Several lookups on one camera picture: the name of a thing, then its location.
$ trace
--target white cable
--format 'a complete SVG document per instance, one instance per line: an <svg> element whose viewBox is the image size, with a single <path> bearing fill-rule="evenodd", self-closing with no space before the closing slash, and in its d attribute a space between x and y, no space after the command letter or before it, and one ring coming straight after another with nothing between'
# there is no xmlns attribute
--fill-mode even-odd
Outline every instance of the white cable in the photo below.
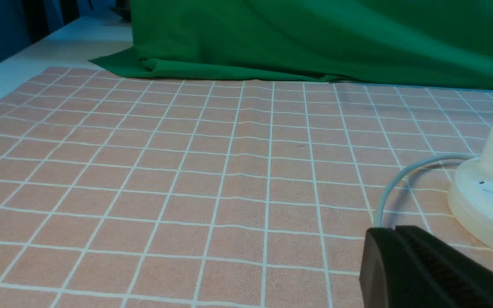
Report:
<svg viewBox="0 0 493 308"><path fill-rule="evenodd" d="M374 228L380 228L382 226L382 217L383 217L383 207L385 207L385 202L387 201L387 198L391 194L391 191L399 182L410 172L417 168L421 168L422 166L438 162L439 160L470 160L473 158L471 155L467 154L460 154L460 153L450 153L450 154L442 154L442 155L437 155L433 156L430 158L426 158L425 160L420 160L419 162L413 163L403 170L399 172L392 180L387 184L385 187L385 190L382 192L380 195L380 199L378 199L378 207L376 209L376 217L374 218L374 223L373 227Z"/></svg>

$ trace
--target white table surface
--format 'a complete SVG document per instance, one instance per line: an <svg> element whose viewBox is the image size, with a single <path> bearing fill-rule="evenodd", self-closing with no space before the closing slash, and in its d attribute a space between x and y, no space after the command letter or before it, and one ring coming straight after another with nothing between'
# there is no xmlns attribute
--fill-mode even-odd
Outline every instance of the white table surface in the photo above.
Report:
<svg viewBox="0 0 493 308"><path fill-rule="evenodd" d="M0 99L49 66L98 68L88 60L132 46L131 28L111 12L84 16L0 63Z"/></svg>

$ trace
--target black object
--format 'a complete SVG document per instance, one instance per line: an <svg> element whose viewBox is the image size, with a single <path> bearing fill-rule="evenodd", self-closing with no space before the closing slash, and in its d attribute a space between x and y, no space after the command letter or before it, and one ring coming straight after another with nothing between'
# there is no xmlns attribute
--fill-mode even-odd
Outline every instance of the black object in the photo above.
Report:
<svg viewBox="0 0 493 308"><path fill-rule="evenodd" d="M131 0L116 0L115 7L110 9L121 16L123 21L131 22Z"/></svg>
<svg viewBox="0 0 493 308"><path fill-rule="evenodd" d="M60 0L60 10L62 11L62 21L64 22L64 25L67 25L80 17L77 0Z"/></svg>
<svg viewBox="0 0 493 308"><path fill-rule="evenodd" d="M43 37L50 34L43 0L22 0L22 8L24 10L28 35L32 44L37 43Z"/></svg>
<svg viewBox="0 0 493 308"><path fill-rule="evenodd" d="M365 308L493 308L493 272L416 226L366 232Z"/></svg>

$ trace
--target green backdrop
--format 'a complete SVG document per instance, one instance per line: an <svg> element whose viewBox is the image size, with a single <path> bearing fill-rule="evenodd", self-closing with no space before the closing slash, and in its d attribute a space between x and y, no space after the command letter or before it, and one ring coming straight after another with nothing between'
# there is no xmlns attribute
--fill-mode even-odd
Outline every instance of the green backdrop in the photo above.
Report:
<svg viewBox="0 0 493 308"><path fill-rule="evenodd" d="M493 89L493 0L132 0L125 77Z"/></svg>

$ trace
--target dark background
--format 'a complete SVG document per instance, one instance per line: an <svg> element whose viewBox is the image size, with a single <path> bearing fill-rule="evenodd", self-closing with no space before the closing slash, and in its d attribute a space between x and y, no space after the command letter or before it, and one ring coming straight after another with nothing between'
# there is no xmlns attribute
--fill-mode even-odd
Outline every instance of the dark background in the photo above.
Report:
<svg viewBox="0 0 493 308"><path fill-rule="evenodd" d="M49 25L49 32L63 26L59 0L42 0ZM87 0L76 0L80 15L88 15ZM95 10L104 10L115 5L115 0L92 0ZM22 0L0 0L0 62L31 44Z"/></svg>

